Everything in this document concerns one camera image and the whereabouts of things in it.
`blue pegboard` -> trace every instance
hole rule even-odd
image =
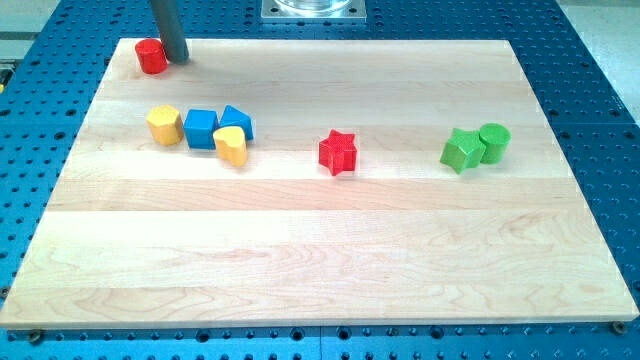
[[[181,9],[188,37],[509,40],[640,300],[640,131],[554,1],[367,0],[366,24],[261,24],[257,0]],[[62,0],[0,95],[0,287],[16,275],[119,38],[145,36],[157,36],[146,1]],[[0,359],[640,358],[640,321],[618,325],[0,330]]]

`wooden board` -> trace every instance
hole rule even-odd
[[[193,40],[144,75],[118,45],[1,312],[7,328],[630,320],[638,310],[502,41]],[[164,148],[156,105],[233,104],[235,169]],[[439,163],[453,127],[504,160]],[[357,171],[317,164],[331,128]]]

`red cylinder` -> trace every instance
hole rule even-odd
[[[136,44],[136,54],[146,74],[159,74],[167,69],[167,58],[162,43],[157,39],[144,39]]]

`red star-shaped block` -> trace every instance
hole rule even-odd
[[[329,137],[320,141],[320,165],[329,168],[331,175],[342,171],[353,171],[356,168],[358,150],[353,144],[355,134],[343,134],[331,130]]]

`red block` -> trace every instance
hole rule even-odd
[[[331,130],[329,137],[320,141],[320,165],[329,168],[331,175],[336,176],[342,171],[356,169],[358,150],[353,144],[355,134],[342,134]]]
[[[159,74],[167,69],[167,58],[162,43],[156,39],[144,39],[136,44],[136,54],[142,71]]]

